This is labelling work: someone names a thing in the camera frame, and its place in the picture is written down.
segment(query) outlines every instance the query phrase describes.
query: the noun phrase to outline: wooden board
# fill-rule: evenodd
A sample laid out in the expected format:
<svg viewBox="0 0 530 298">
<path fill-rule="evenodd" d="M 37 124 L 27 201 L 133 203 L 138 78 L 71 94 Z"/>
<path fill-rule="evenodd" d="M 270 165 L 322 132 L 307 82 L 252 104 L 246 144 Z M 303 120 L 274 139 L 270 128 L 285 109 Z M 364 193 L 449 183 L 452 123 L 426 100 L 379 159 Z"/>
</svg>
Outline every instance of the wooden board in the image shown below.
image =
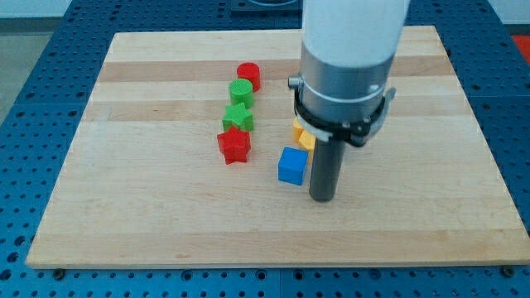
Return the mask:
<svg viewBox="0 0 530 298">
<path fill-rule="evenodd" d="M 35 268 L 528 263 L 530 241 L 444 48 L 406 27 L 382 131 L 348 147 L 336 197 L 277 180 L 299 31 L 119 33 L 26 262 Z M 242 61 L 263 87 L 246 164 L 219 153 Z"/>
</svg>

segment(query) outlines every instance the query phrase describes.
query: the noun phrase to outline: perforated metal table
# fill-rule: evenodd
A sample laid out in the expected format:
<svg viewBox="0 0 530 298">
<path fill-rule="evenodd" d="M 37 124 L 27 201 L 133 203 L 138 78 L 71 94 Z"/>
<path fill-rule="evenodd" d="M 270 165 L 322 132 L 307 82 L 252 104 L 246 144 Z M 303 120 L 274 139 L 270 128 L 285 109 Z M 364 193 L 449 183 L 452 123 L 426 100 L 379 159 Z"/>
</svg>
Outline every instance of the perforated metal table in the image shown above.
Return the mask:
<svg viewBox="0 0 530 298">
<path fill-rule="evenodd" d="M 0 127 L 0 297 L 530 296 L 530 267 L 33 271 L 24 259 L 117 31 L 296 28 L 296 12 L 226 1 L 74 0 Z M 530 67 L 486 0 L 412 0 L 435 25 L 530 229 Z"/>
</svg>

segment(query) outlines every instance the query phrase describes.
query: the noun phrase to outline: red cylinder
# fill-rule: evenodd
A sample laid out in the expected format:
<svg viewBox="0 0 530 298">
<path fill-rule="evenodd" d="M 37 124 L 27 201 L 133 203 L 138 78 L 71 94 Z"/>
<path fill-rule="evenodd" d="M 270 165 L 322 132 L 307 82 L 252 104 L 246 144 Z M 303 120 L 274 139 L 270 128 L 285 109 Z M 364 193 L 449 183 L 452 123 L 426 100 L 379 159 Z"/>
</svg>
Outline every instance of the red cylinder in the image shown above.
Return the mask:
<svg viewBox="0 0 530 298">
<path fill-rule="evenodd" d="M 252 92 L 258 91 L 262 84 L 259 66 L 252 62 L 245 62 L 238 66 L 238 78 L 248 79 L 252 83 Z"/>
</svg>

